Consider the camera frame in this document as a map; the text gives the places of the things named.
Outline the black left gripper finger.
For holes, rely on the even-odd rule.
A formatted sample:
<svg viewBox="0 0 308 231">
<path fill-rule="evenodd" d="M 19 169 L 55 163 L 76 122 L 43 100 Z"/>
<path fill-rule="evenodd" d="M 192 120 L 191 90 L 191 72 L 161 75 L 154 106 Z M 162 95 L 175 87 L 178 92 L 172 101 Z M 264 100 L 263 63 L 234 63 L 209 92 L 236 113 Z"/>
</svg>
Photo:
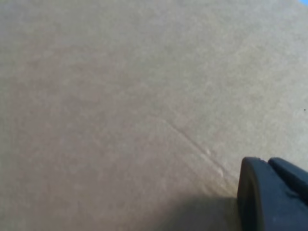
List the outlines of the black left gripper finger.
<svg viewBox="0 0 308 231">
<path fill-rule="evenodd" d="M 237 206 L 244 231 L 306 231 L 308 173 L 282 158 L 245 157 Z"/>
</svg>

